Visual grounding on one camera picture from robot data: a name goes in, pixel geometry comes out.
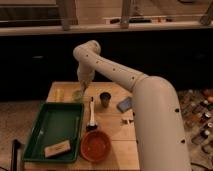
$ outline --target green plastic tray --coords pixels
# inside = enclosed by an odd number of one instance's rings
[[[44,103],[37,115],[22,160],[25,162],[73,163],[80,144],[84,106],[81,103]],[[71,151],[45,158],[44,148],[70,140]]]

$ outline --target brush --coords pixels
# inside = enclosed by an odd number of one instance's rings
[[[94,116],[94,99],[93,97],[91,97],[91,101],[90,101],[90,121],[87,124],[86,130],[87,131],[91,131],[94,129],[97,129],[98,125],[95,122],[95,116]]]

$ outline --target terracotta bowl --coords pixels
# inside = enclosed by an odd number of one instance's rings
[[[110,139],[103,131],[89,131],[81,140],[80,153],[84,159],[90,162],[96,163],[104,160],[110,150]]]

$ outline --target wooden block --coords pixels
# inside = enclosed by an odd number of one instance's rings
[[[70,150],[71,150],[70,142],[69,140],[65,140],[58,144],[45,147],[44,154],[45,154],[45,157],[48,158],[51,156],[68,152]]]

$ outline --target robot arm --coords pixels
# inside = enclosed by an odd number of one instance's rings
[[[144,171],[191,171],[176,91],[165,79],[101,57],[98,42],[77,46],[78,79],[88,87],[98,71],[132,92],[140,167]]]

